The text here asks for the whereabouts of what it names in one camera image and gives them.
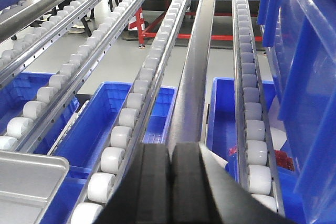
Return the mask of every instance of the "aluminum rail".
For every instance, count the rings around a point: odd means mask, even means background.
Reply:
[[[17,13],[7,12],[0,19],[0,44],[31,24],[64,0],[26,0]]]
[[[199,0],[173,111],[168,146],[201,140],[206,72],[216,0]]]
[[[0,90],[6,87],[19,73],[26,69],[48,47],[70,29],[75,22],[81,20],[88,10],[93,9],[101,0],[87,0],[62,19],[51,30],[25,49],[9,65],[0,70]]]
[[[128,147],[127,147],[126,152],[125,152],[124,160],[119,167],[118,174],[116,176],[116,180],[114,181],[113,191],[115,191],[119,187],[119,185],[121,184],[122,179],[123,179],[124,175],[126,174],[128,168],[129,168],[129,165],[132,163],[132,160],[134,158],[133,153],[136,150],[137,144],[142,142],[142,139],[145,135],[145,129],[146,129],[146,126],[147,126],[148,121],[150,119],[150,115],[151,115],[152,109],[153,109],[154,104],[155,104],[156,96],[157,96],[157,94],[160,90],[164,70],[165,70],[165,67],[167,65],[168,59],[170,57],[171,50],[173,49],[173,47],[175,45],[177,34],[179,32],[180,26],[181,26],[182,21],[183,21],[184,13],[185,13],[185,11],[188,7],[187,5],[188,5],[188,0],[183,0],[180,11],[179,11],[179,13],[176,17],[176,22],[174,23],[172,31],[169,35],[169,38],[168,38],[167,42],[166,42],[166,46],[164,47],[164,49],[161,52],[162,57],[160,59],[159,66],[158,66],[158,68],[155,72],[152,84],[151,84],[151,86],[148,90],[148,93],[146,95],[144,105],[143,105],[143,107],[140,111],[139,119],[138,119],[138,121],[137,121],[137,123],[134,127],[134,130],[133,130],[133,135],[132,135],[132,137],[131,137],[131,139],[128,143]],[[132,93],[132,92],[133,92],[133,86],[131,87],[129,93]],[[119,121],[119,114],[117,115],[112,128],[115,126],[115,124],[118,121]],[[103,148],[102,148],[102,151],[106,147],[108,147],[109,144],[110,143],[109,143],[109,138],[108,138],[106,140]],[[92,171],[90,173],[89,178],[87,179],[86,184],[84,185],[84,188],[81,191],[81,194],[80,194],[80,196],[79,196],[79,198],[76,202],[76,205],[79,204],[80,202],[88,200],[88,198],[87,198],[88,182],[89,182],[92,174],[97,172],[99,169],[100,169],[100,160],[98,159],[96,161],[95,165],[94,165],[94,168],[92,169]]]
[[[44,109],[41,116],[34,121],[32,128],[19,139],[20,143],[16,147],[16,151],[31,153],[35,150],[143,2],[144,0],[134,0],[125,10],[124,15],[118,18],[97,47],[89,54],[82,67],[71,76],[67,84]]]
[[[245,190],[248,190],[248,173],[247,173],[247,156],[246,156],[246,135],[245,135],[245,120],[244,120],[244,101],[243,101],[243,83],[242,83],[242,64],[240,60],[239,48],[239,27],[238,27],[238,13],[236,0],[232,0],[232,17],[233,17],[233,33],[234,33],[234,72],[235,72],[235,118],[236,118],[236,132],[237,132],[237,156],[238,156],[238,171],[239,183]],[[267,166],[270,168],[272,183],[270,195],[274,197],[278,213],[285,216],[283,208],[282,193],[275,159],[275,152],[272,143],[270,125],[268,120],[268,112],[265,101],[265,93],[262,85],[257,49],[254,40],[253,27],[251,16],[248,15],[249,31],[251,35],[251,44],[254,52],[254,62],[256,67],[256,76],[258,82],[258,89],[260,93],[260,104],[262,108],[262,121],[265,124],[265,142],[268,150]]]

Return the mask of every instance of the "floor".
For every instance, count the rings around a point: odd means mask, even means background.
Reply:
[[[89,23],[91,29],[96,29],[109,12],[107,0],[103,0],[95,8],[95,19]],[[152,21],[160,13],[144,12],[145,20]],[[190,18],[186,18],[183,26],[191,26]],[[21,31],[17,37],[22,39],[26,33],[31,31],[28,27]],[[228,18],[215,18],[214,30],[224,30],[232,34],[232,22]],[[31,72],[57,72],[63,63],[68,62],[69,56],[76,53],[77,47],[85,42],[86,34],[65,34],[36,59],[26,71]],[[13,42],[8,40],[0,45],[0,52],[11,49]],[[147,45],[144,49],[138,48],[137,41],[125,41],[121,37],[110,48],[104,59],[84,83],[79,93],[93,94],[100,83],[104,81],[133,82],[138,73],[144,58],[150,49]],[[168,66],[165,70],[163,85],[177,87],[180,81],[183,63],[186,57],[187,47],[175,46]],[[271,80],[271,74],[267,58],[263,51],[258,52],[261,76],[264,80]],[[210,102],[212,82],[215,77],[233,77],[233,51],[231,49],[211,48],[208,63],[208,75],[206,86],[206,103]]]

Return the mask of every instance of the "red metal frame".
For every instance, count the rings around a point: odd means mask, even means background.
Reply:
[[[148,25],[144,31],[141,30],[141,23],[140,23],[140,13],[142,12],[142,8],[140,7],[139,10],[136,12],[135,17],[137,18],[136,26],[138,29],[138,37],[139,37],[139,44],[140,46],[144,45],[145,38],[154,38],[156,33],[152,30],[163,20],[166,12],[163,12],[158,18],[154,20],[153,23]],[[186,12],[186,16],[195,16],[196,12]],[[216,17],[232,17],[232,13],[215,13]],[[257,14],[251,14],[251,17],[257,17]],[[190,34],[178,34],[178,39],[190,39]],[[233,35],[211,35],[212,40],[223,40],[223,41],[232,41]],[[263,38],[261,36],[256,36],[255,41],[262,41]]]

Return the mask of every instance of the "metal shaft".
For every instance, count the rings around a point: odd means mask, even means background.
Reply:
[[[215,1],[199,0],[169,131],[170,153],[178,142],[201,139]]]

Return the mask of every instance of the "gray metal tray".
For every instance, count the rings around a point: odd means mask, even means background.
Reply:
[[[39,223],[68,171],[62,157],[0,151],[0,224]]]

